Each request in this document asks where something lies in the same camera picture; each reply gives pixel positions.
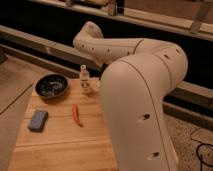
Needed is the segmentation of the clear gripper finger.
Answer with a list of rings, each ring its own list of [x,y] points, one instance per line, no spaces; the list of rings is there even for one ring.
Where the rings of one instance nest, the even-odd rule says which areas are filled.
[[[90,82],[89,82],[90,74],[85,65],[80,66],[79,78],[80,78],[80,85],[82,87],[82,91],[85,94],[89,94],[90,93]]]

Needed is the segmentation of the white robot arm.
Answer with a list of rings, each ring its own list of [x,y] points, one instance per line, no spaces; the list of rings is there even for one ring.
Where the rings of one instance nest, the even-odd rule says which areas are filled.
[[[91,21],[73,45],[106,67],[99,92],[119,171],[178,171],[163,99],[187,73],[184,50],[149,38],[105,38]]]

